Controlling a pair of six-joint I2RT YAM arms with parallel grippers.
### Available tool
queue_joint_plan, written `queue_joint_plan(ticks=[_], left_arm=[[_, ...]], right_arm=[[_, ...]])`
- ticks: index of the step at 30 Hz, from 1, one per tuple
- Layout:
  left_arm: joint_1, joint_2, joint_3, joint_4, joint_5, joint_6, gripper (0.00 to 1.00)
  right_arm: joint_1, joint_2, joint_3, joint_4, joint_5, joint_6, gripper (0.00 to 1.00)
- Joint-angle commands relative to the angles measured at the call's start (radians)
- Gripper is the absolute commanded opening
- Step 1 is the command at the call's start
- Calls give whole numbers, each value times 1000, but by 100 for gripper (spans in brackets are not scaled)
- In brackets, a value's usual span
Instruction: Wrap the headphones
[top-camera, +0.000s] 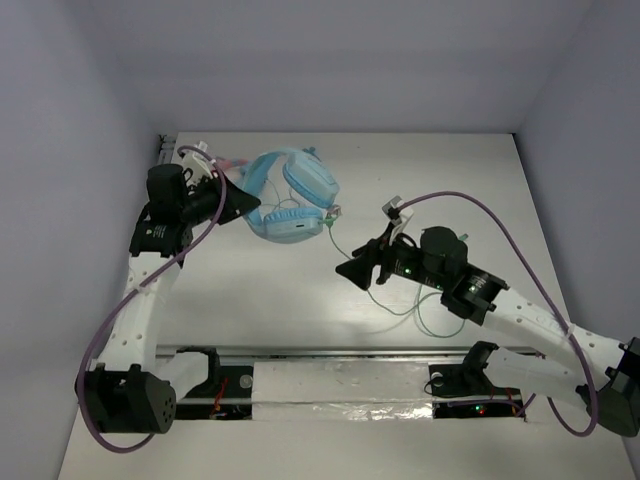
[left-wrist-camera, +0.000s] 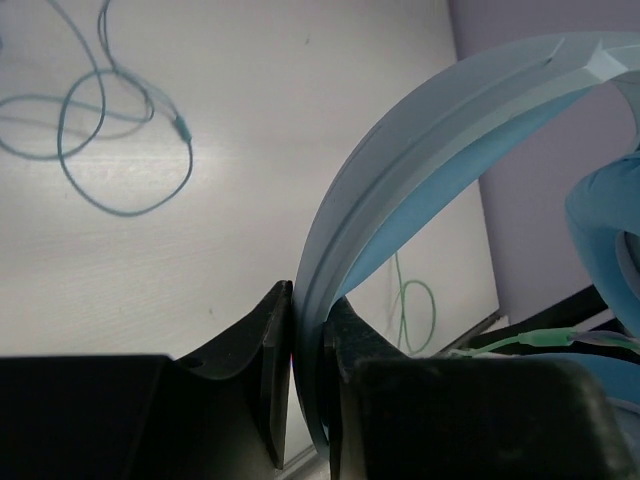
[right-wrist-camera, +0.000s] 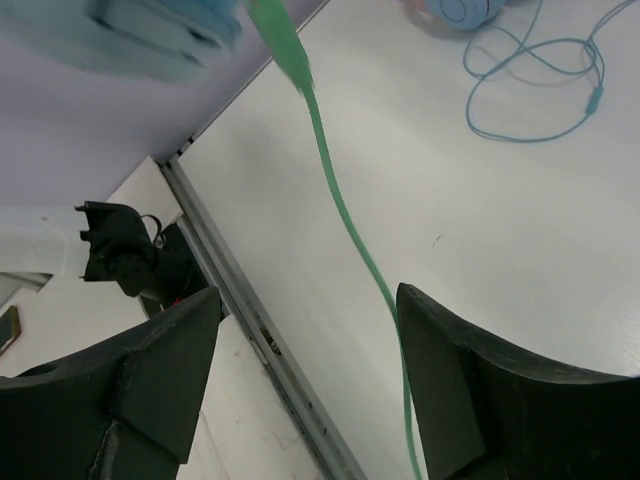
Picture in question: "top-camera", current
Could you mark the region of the large light blue headphones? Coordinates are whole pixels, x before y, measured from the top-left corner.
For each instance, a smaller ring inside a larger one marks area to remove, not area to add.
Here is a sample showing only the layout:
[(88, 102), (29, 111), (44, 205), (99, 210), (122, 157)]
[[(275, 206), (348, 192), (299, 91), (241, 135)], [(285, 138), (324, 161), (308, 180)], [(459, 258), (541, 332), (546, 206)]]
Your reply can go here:
[(277, 163), (282, 164), (288, 195), (276, 194), (275, 202), (262, 203), (244, 220), (256, 236), (271, 243), (295, 244), (318, 236), (341, 215), (335, 203), (340, 186), (319, 156), (294, 148), (266, 152), (251, 162), (241, 189), (260, 197), (265, 187), (274, 188), (269, 172)]

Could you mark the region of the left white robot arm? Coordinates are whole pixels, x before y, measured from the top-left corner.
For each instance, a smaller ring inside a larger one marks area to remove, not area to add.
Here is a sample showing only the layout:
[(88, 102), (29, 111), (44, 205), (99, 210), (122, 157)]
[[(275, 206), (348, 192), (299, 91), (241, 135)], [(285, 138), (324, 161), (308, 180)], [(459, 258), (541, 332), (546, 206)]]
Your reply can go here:
[(194, 228), (226, 224), (260, 205), (223, 173), (196, 177), (178, 164), (151, 168), (146, 190), (130, 242), (124, 298), (96, 335), (103, 349), (89, 346), (77, 377), (82, 415), (97, 436), (163, 434), (179, 400), (194, 388), (211, 394), (221, 386), (213, 348), (182, 347), (168, 362), (157, 361), (159, 317), (186, 254), (199, 242)]

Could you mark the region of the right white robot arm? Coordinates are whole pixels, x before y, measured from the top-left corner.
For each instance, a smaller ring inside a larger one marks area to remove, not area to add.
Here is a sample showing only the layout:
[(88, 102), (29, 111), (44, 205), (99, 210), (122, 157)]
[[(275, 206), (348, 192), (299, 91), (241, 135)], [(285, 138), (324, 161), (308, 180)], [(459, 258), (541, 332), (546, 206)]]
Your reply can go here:
[(518, 388), (583, 409), (622, 437), (639, 433), (639, 340), (623, 342), (562, 321), (507, 283), (467, 260), (468, 248), (449, 228), (425, 229), (417, 244), (389, 232), (356, 249), (338, 275), (366, 290), (396, 275), (440, 293), (451, 314), (516, 339), (537, 351), (527, 357), (479, 341), (455, 379), (470, 391)]

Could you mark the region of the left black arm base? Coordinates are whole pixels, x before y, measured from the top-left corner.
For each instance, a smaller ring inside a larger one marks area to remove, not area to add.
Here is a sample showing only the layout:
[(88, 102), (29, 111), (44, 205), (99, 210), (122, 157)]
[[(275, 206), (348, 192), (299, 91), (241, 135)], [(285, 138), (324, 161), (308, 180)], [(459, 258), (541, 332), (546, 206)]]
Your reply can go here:
[(254, 367), (214, 348), (185, 347), (158, 365), (176, 393), (176, 420), (250, 420)]

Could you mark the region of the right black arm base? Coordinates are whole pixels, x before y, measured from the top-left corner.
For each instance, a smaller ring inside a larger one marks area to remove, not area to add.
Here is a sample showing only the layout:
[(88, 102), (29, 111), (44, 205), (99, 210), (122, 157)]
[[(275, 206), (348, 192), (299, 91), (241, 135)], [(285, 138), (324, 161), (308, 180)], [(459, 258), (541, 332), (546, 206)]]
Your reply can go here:
[(496, 387), (484, 373), (498, 346), (477, 342), (461, 363), (429, 367), (423, 391), (434, 399), (435, 419), (526, 418), (535, 395), (524, 398), (516, 388)]

